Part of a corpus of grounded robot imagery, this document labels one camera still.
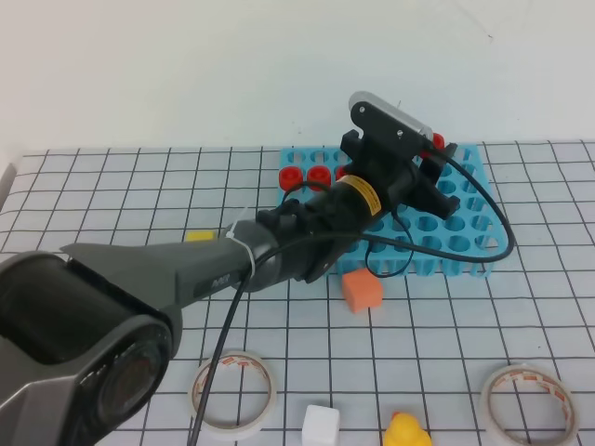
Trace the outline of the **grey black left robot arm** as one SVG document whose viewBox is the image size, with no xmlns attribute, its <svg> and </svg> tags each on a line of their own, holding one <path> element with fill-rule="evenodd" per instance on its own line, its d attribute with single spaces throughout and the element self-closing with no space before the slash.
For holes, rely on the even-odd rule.
<svg viewBox="0 0 595 446">
<path fill-rule="evenodd" d="M 1 265 L 1 441 L 92 445 L 133 417 L 161 384 L 183 308 L 228 287 L 257 292 L 313 282 L 401 204 L 448 218 L 458 201 L 438 178 L 455 144 L 368 102 L 340 148 L 332 186 L 305 203 L 241 220 L 210 242 L 73 243 Z"/>
</svg>

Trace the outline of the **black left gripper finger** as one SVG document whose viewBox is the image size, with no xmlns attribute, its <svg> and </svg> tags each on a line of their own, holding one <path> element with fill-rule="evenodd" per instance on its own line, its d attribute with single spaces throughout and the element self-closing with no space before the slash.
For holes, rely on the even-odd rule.
<svg viewBox="0 0 595 446">
<path fill-rule="evenodd" d="M 417 143 L 414 146 L 414 154 L 420 156 L 422 162 L 420 167 L 416 167 L 413 170 L 413 173 L 415 174 L 415 184 L 421 183 L 424 180 L 427 180 L 431 184 L 436 184 L 446 165 L 445 160 L 428 152 L 428 148 L 434 148 L 446 157 L 452 158 L 457 149 L 457 145 L 455 143 L 448 143 L 442 149 L 438 149 L 430 143 Z"/>
<path fill-rule="evenodd" d="M 419 212 L 448 218 L 457 210 L 460 200 L 456 196 L 444 195 L 426 178 L 419 178 L 416 185 L 406 194 L 403 203 Z"/>
</svg>

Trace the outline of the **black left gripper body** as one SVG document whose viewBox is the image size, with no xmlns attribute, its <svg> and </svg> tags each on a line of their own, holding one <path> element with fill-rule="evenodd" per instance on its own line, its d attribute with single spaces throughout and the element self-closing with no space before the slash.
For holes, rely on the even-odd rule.
<svg viewBox="0 0 595 446">
<path fill-rule="evenodd" d="M 343 135 L 340 149 L 350 158 L 349 174 L 367 180 L 385 210 L 403 203 L 416 185 L 413 144 L 385 145 L 363 136 L 358 127 Z"/>
</svg>

